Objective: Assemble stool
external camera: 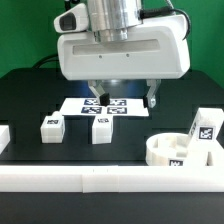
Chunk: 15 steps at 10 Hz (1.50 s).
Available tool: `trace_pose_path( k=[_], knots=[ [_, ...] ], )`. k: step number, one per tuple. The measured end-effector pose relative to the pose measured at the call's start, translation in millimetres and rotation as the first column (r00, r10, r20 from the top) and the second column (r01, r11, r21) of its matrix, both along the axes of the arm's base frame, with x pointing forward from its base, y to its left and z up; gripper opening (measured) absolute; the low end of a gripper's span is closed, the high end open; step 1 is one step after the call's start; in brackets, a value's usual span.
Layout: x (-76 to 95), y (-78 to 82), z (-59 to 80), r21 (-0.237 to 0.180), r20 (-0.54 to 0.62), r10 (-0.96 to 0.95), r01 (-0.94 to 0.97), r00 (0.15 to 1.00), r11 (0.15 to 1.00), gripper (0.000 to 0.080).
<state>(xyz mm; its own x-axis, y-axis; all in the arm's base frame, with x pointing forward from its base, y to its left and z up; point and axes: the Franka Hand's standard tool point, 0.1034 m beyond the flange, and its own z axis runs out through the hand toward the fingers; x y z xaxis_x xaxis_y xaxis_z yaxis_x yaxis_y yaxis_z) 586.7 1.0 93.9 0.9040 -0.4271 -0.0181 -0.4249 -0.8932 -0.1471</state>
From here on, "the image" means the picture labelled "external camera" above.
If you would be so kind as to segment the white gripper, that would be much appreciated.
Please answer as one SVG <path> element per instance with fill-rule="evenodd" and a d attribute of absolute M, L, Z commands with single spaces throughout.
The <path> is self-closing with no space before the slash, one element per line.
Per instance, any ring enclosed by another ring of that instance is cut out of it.
<path fill-rule="evenodd" d="M 184 16 L 173 15 L 129 28 L 124 41 L 98 43 L 91 32 L 64 34 L 57 43 L 62 74 L 69 80 L 89 80 L 100 106 L 110 104 L 101 80 L 150 79 L 143 105 L 153 108 L 160 79 L 180 78 L 190 67 L 186 29 Z"/>

